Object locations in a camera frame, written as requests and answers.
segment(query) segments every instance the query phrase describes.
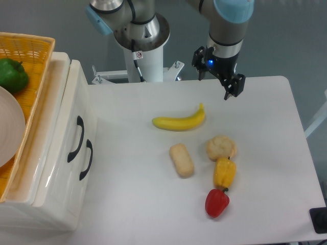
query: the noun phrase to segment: banana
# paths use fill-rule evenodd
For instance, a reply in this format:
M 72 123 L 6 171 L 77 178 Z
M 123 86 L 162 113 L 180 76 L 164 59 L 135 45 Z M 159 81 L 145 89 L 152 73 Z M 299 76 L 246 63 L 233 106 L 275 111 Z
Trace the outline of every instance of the banana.
M 157 128 L 171 130 L 171 131 L 183 131 L 192 129 L 203 122 L 205 118 L 204 106 L 202 103 L 199 105 L 199 109 L 196 113 L 188 117 L 156 117 L 152 119 L 153 125 Z

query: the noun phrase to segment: yellow basket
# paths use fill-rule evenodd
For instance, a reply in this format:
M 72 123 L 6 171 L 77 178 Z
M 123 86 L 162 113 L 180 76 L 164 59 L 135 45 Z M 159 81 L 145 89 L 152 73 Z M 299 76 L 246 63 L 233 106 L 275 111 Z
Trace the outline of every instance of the yellow basket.
M 0 32 L 0 59 L 11 58 L 22 61 L 25 72 L 30 78 L 27 87 L 14 94 L 24 113 L 26 128 L 15 156 L 0 167 L 0 203 L 5 201 L 17 172 L 54 46 L 53 38 Z

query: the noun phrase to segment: gray floor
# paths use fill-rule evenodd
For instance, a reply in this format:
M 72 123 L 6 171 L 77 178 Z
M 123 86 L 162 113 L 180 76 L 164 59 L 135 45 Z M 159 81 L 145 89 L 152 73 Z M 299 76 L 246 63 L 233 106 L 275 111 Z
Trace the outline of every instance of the gray floor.
M 92 65 L 98 71 L 125 69 L 113 36 L 101 36 L 89 23 L 87 4 L 88 0 L 0 0 L 0 31 L 54 37 L 55 51 L 79 60 L 88 81 L 93 79 Z M 191 60 L 194 50 L 206 45 L 208 22 L 185 0 L 157 0 L 156 11 L 171 28 L 164 66 L 181 60 L 186 64 L 182 78 L 197 79 Z M 289 79 L 303 129 L 326 100 L 326 11 L 324 0 L 256 0 L 238 61 L 237 72 L 248 77 Z M 327 121 L 308 144 L 320 181 L 327 180 Z

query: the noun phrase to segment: yellow bell pepper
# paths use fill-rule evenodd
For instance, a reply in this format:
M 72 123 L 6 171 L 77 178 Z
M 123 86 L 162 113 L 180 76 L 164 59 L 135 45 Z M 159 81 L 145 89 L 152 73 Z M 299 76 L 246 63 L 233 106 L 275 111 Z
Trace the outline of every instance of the yellow bell pepper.
M 214 185 L 228 188 L 236 174 L 236 164 L 228 158 L 220 157 L 216 162 L 214 171 Z

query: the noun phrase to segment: white drawer cabinet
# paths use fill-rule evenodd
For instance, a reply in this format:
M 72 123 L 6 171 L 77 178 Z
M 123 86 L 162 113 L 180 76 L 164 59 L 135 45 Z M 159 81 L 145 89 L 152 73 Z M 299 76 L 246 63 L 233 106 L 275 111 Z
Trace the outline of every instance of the white drawer cabinet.
M 91 169 L 97 117 L 81 64 L 73 60 L 35 199 L 0 204 L 0 225 L 74 230 Z

